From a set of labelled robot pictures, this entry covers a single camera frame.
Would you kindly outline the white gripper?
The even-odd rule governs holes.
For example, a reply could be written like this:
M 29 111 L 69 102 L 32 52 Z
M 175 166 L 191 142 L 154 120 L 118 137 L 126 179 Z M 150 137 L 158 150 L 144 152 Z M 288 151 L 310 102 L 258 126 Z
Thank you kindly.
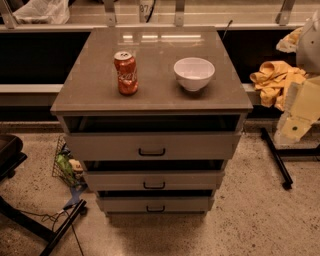
M 320 76 L 312 76 L 301 84 L 289 86 L 286 107 L 278 121 L 274 140 L 277 144 L 292 144 L 310 130 L 320 118 Z

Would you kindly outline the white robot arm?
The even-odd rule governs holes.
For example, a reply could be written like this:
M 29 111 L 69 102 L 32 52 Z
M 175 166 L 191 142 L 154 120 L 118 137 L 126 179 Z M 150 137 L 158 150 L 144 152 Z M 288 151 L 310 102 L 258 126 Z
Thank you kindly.
M 274 139 L 278 144 L 298 142 L 320 118 L 320 15 L 316 10 L 303 26 L 296 64 L 308 78 L 292 82 L 285 98 Z

